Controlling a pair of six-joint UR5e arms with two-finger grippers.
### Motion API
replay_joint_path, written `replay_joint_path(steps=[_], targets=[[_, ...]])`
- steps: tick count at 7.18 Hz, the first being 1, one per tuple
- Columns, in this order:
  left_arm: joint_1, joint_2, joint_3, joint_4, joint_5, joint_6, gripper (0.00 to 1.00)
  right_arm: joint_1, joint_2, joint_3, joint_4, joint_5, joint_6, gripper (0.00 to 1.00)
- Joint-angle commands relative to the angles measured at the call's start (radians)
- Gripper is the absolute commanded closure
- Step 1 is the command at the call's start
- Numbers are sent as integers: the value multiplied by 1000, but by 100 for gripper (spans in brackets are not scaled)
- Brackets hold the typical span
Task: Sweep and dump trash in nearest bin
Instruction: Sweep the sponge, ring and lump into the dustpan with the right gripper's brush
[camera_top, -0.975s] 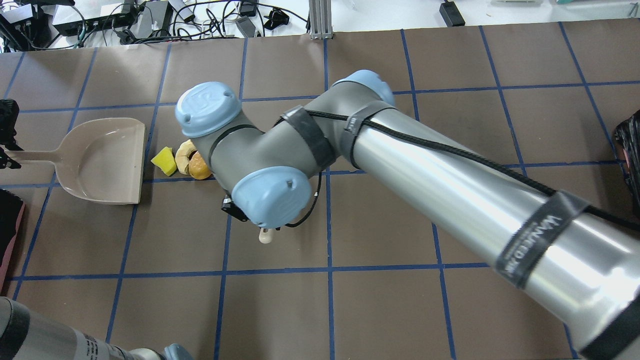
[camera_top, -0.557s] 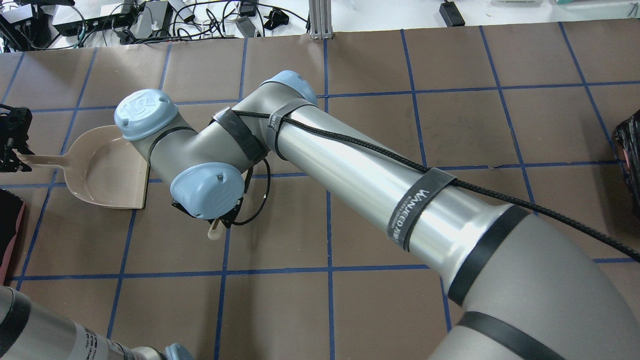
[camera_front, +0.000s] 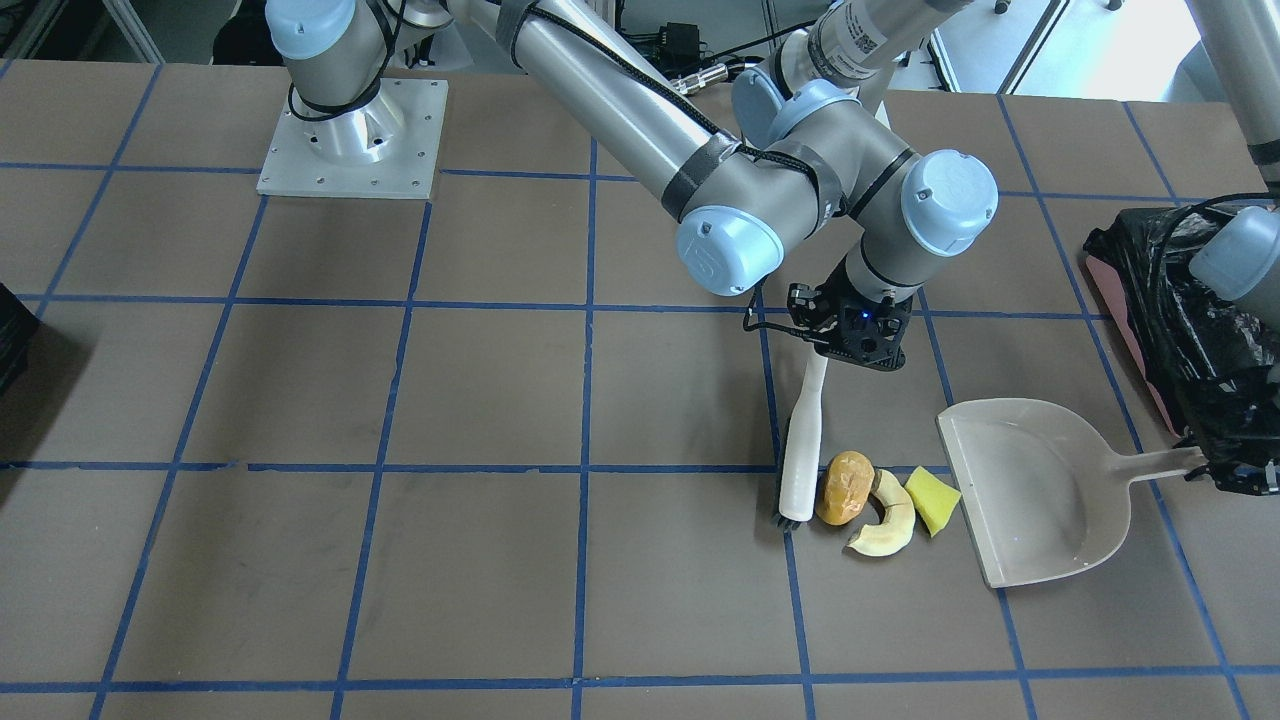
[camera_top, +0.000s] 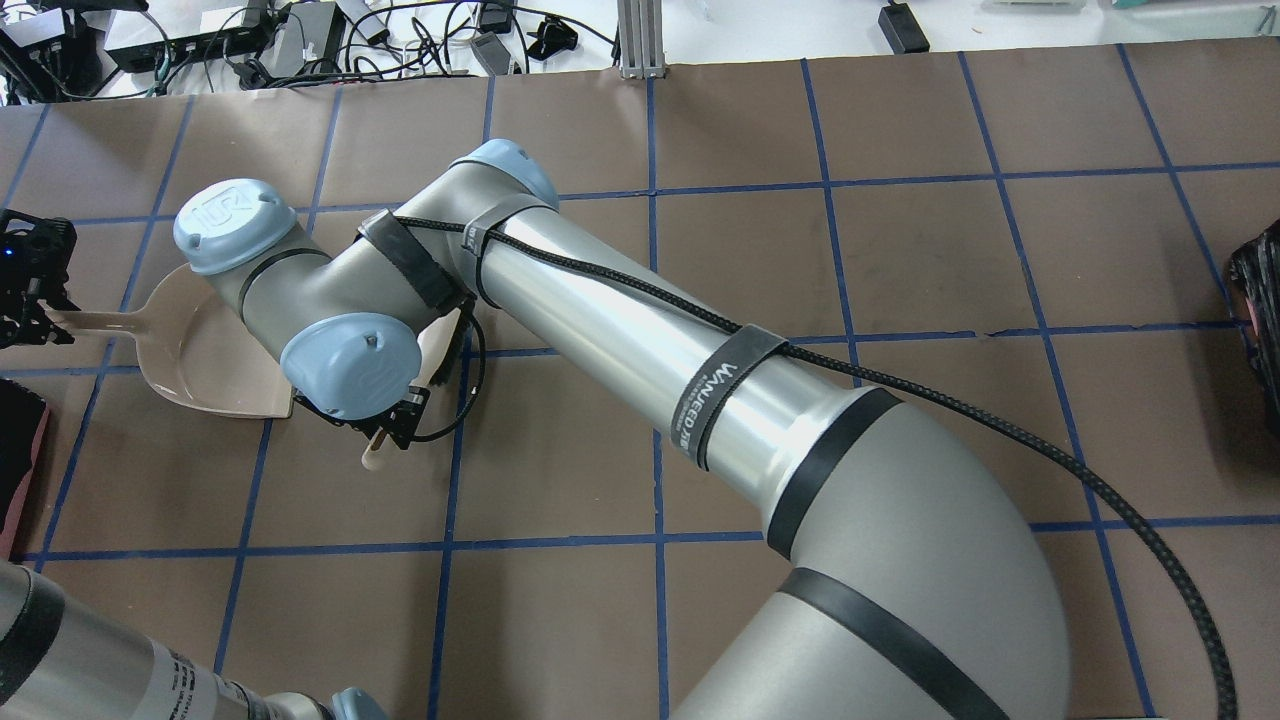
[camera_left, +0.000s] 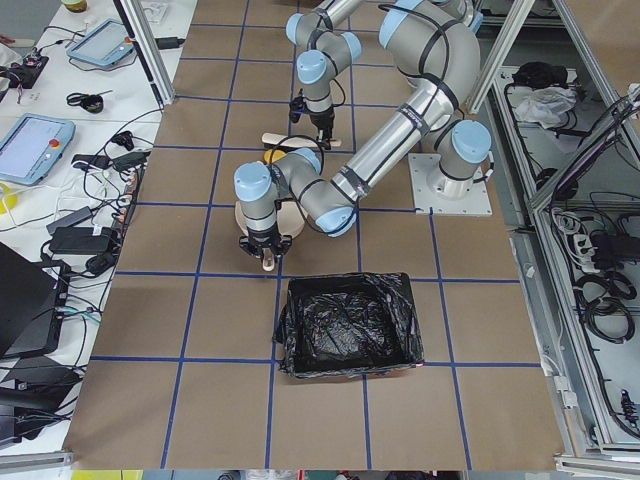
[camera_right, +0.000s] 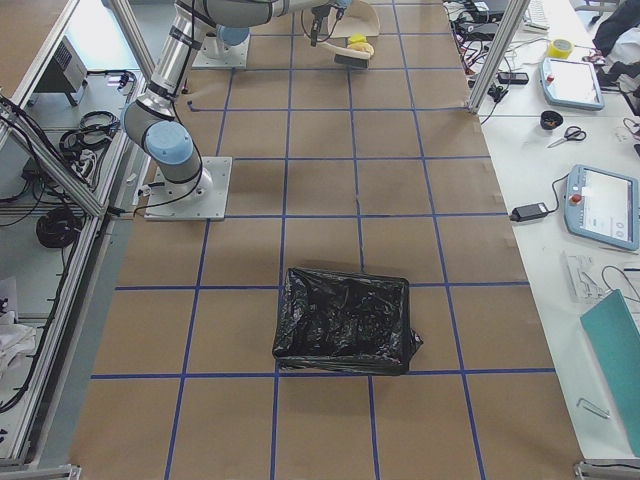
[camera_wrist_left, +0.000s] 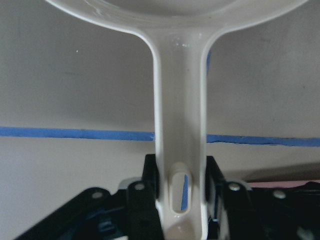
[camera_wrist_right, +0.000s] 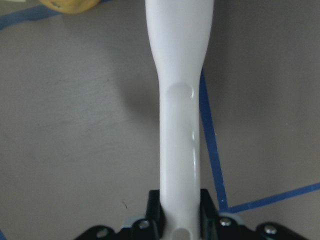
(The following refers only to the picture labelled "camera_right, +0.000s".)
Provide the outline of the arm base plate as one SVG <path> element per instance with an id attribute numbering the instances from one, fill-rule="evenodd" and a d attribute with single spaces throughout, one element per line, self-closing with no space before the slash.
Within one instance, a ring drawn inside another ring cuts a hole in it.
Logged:
<path id="1" fill-rule="evenodd" d="M 204 39 L 192 68 L 196 70 L 245 69 L 247 66 L 250 38 L 238 45 L 228 45 L 218 37 Z"/>
<path id="2" fill-rule="evenodd" d="M 156 168 L 144 217 L 155 221 L 206 220 L 225 218 L 229 183 L 233 165 L 231 157 L 203 158 L 201 177 L 185 184 L 167 182 Z"/>

